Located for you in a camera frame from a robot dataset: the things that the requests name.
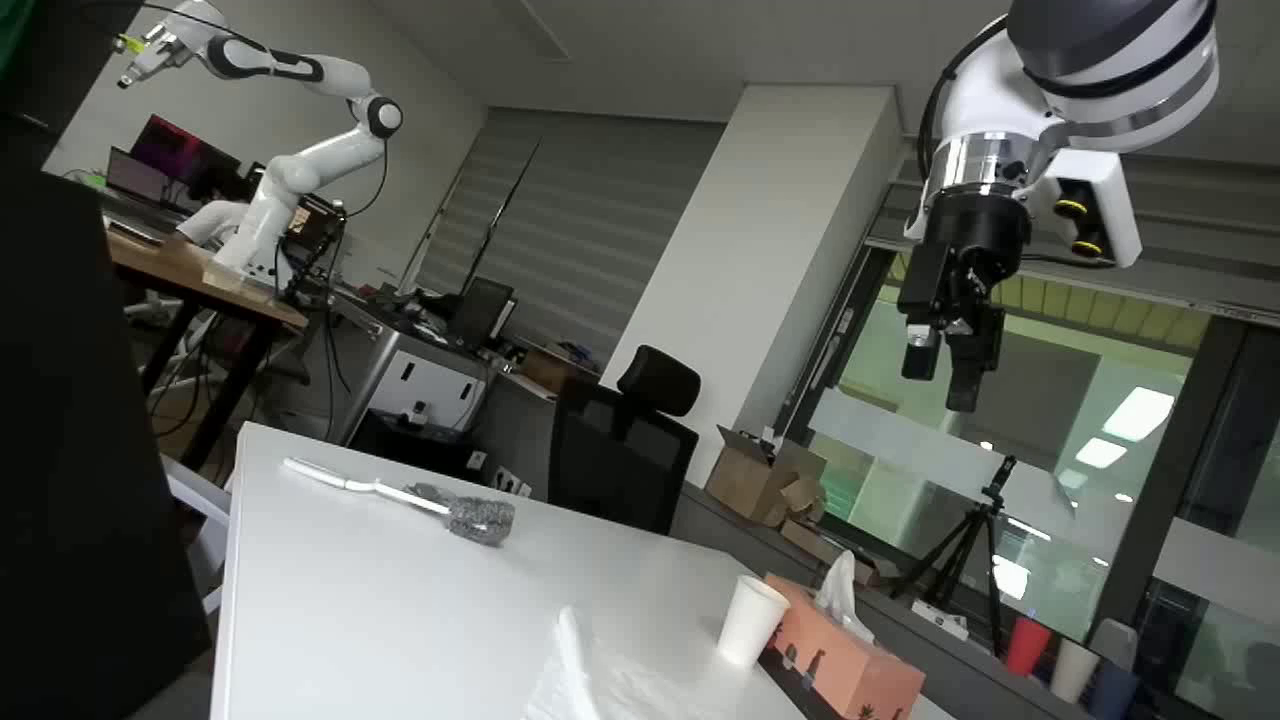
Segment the white brush handle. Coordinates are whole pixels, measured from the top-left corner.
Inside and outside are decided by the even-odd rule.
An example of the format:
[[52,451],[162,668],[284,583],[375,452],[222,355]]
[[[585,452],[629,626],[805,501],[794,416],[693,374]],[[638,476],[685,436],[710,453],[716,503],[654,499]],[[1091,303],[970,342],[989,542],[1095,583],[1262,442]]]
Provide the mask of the white brush handle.
[[430,500],[419,497],[416,495],[404,492],[399,488],[393,488],[388,484],[383,484],[381,480],[375,479],[374,482],[353,480],[346,475],[335,473],[328,468],[321,468],[315,462],[307,462],[306,460],[298,460],[297,457],[285,457],[284,466],[311,478],[312,480],[319,480],[326,486],[333,486],[338,489],[347,489],[352,492],[372,492],[383,497],[389,497],[397,502],[403,502],[406,505],[412,505],[413,507],[421,507],[428,512],[435,512],[436,515],[449,515],[449,509],[439,502],[431,502]]

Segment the blue cup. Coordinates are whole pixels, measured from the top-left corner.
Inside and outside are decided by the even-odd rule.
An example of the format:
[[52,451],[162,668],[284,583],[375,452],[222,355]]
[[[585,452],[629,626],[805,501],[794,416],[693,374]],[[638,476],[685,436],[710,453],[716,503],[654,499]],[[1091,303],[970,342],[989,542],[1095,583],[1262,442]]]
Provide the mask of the blue cup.
[[1137,675],[1103,660],[1098,665],[1098,674],[1093,680],[1089,715],[1098,720],[1124,720],[1137,689]]

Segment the orange tissue box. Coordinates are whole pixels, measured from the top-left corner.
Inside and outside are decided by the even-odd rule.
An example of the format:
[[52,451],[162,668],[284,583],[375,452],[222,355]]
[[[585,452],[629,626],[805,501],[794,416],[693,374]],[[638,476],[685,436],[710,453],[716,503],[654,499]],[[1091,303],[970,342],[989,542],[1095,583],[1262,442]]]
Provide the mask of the orange tissue box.
[[910,717],[924,673],[847,633],[814,606],[805,588],[777,575],[764,582],[791,601],[765,655],[781,653],[782,666],[799,675],[801,687],[818,693],[841,717]]

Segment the white table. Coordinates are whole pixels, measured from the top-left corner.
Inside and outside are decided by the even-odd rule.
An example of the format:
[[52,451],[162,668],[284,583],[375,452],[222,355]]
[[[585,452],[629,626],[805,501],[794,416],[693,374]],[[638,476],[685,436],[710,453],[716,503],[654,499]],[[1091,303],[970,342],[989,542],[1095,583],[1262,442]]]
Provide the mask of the white table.
[[[600,646],[739,717],[799,711],[760,667],[716,655],[735,578],[723,552],[540,502],[502,548],[280,465],[499,493],[246,423],[236,456],[212,717],[518,719],[575,605]],[[928,710],[936,710],[928,703]],[[934,717],[920,712],[913,717]]]

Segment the white napkin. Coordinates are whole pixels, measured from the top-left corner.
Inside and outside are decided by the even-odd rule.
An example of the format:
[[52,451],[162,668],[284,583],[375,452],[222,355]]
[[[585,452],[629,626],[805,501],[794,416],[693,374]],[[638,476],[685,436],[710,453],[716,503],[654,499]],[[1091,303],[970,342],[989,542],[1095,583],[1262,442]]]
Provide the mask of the white napkin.
[[524,720],[728,720],[659,673],[599,647],[572,606],[561,609],[552,653]]
[[856,568],[858,560],[854,553],[847,550],[842,552],[822,580],[822,589],[818,591],[814,605],[826,610],[831,619],[840,623],[845,630],[873,643],[876,633],[858,619],[854,602],[854,570]]

